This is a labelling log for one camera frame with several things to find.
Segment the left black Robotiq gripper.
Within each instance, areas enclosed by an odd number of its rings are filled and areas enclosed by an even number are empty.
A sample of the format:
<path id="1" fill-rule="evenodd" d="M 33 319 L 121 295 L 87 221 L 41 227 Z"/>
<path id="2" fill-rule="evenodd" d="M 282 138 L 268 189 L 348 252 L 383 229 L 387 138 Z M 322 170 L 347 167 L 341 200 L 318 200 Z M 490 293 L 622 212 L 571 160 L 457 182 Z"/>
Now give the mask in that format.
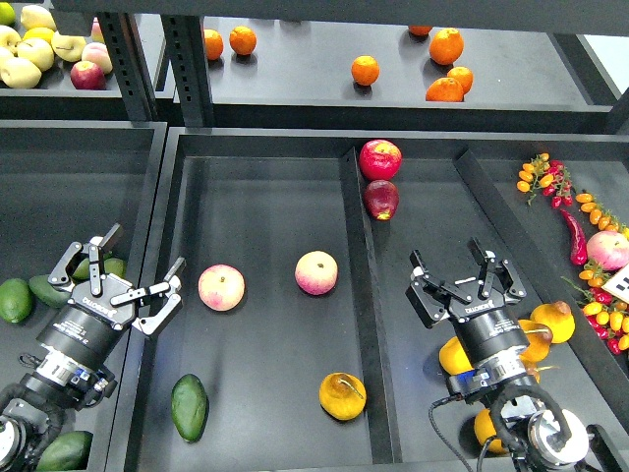
<path id="1" fill-rule="evenodd" d="M 88 242 L 72 242 L 47 277 L 54 288 L 69 288 L 72 302 L 67 318 L 67 334 L 75 340 L 119 340 L 131 326 L 147 337 L 155 337 L 183 307 L 181 275 L 187 263 L 179 257 L 163 280 L 135 288 L 115 274 L 105 275 L 104 254 L 123 235 L 120 223 L 104 236 Z M 82 260 L 88 260 L 88 280 L 74 282 L 72 275 Z M 101 288 L 94 295 L 91 288 Z M 139 309 L 159 301 L 153 315 L 139 316 Z"/>

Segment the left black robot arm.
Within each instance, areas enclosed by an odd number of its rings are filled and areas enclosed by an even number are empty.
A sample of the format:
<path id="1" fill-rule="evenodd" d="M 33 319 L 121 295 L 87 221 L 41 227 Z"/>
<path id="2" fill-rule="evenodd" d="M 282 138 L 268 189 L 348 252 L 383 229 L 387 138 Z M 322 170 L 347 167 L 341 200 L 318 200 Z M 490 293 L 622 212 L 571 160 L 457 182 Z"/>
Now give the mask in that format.
<path id="1" fill-rule="evenodd" d="M 32 371 L 1 391 L 1 468 L 32 471 L 58 438 L 68 410 L 80 411 L 111 395 L 117 383 L 105 361 L 135 328 L 159 334 L 183 305 L 178 258 L 163 280 L 137 288 L 104 267 L 104 255 L 120 239 L 114 224 L 103 236 L 69 245 L 47 277 L 69 298 L 37 340 L 45 349 Z"/>

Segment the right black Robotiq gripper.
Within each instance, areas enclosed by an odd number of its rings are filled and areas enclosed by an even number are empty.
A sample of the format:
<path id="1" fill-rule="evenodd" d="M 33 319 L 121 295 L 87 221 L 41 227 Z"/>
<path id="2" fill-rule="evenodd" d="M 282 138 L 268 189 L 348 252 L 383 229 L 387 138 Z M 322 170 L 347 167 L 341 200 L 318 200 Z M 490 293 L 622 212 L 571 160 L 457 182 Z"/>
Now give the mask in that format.
<path id="1" fill-rule="evenodd" d="M 424 326 L 433 326 L 443 320 L 464 324 L 470 320 L 502 310 L 512 301 L 527 296 L 526 288 L 512 263 L 500 259 L 492 250 L 485 249 L 480 240 L 472 237 L 468 242 L 475 262 L 480 267 L 478 280 L 464 280 L 460 284 L 446 282 L 431 275 L 418 250 L 409 259 L 413 266 L 412 278 L 406 296 Z M 494 289 L 498 282 L 502 291 Z"/>

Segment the yellow pear under arm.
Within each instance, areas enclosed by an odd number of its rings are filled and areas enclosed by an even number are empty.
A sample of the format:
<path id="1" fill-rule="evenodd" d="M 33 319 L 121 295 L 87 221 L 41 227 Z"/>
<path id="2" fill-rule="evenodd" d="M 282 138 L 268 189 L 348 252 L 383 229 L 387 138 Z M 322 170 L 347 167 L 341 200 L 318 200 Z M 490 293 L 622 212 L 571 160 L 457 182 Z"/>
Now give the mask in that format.
<path id="1" fill-rule="evenodd" d="M 525 362 L 524 367 L 526 373 L 532 376 L 539 384 L 541 382 L 541 372 L 544 370 L 544 366 L 539 367 L 536 363 Z"/>

